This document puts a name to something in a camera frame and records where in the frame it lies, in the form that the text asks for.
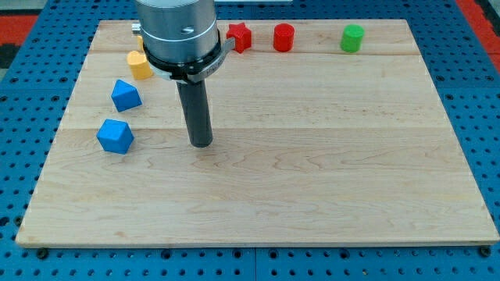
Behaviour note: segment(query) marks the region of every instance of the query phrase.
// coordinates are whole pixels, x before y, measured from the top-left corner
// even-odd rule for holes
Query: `red cylinder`
[[[288,52],[294,46],[295,28],[288,23],[281,23],[274,27],[274,49],[279,52]]]

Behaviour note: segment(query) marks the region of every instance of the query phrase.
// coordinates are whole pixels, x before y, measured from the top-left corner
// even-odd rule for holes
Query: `wooden board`
[[[207,81],[214,142],[188,141],[175,83],[134,81],[130,22],[101,22],[17,242],[24,247],[493,244],[488,210],[404,20],[249,21],[254,45]],[[342,52],[349,23],[362,51]],[[220,22],[225,34],[228,22]],[[143,105],[118,113],[116,79]],[[106,118],[127,155],[104,152]]]

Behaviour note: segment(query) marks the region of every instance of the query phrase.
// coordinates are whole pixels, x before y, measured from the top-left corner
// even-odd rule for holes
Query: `black cylindrical tool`
[[[189,141],[197,148],[204,148],[211,144],[213,139],[205,81],[195,84],[177,82],[177,89],[186,119]]]

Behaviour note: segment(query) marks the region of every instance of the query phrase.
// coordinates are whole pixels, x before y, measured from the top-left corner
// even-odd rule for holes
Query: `green cylinder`
[[[349,24],[342,34],[341,49],[344,52],[355,53],[361,48],[365,30],[357,24]]]

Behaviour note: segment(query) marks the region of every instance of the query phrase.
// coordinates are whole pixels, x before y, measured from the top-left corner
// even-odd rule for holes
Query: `yellow block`
[[[153,76],[153,71],[149,67],[145,54],[141,54],[137,51],[129,52],[127,55],[127,63],[135,80],[143,80]]]
[[[137,49],[141,52],[144,51],[144,42],[142,40],[142,36],[141,35],[138,35],[137,36]]]

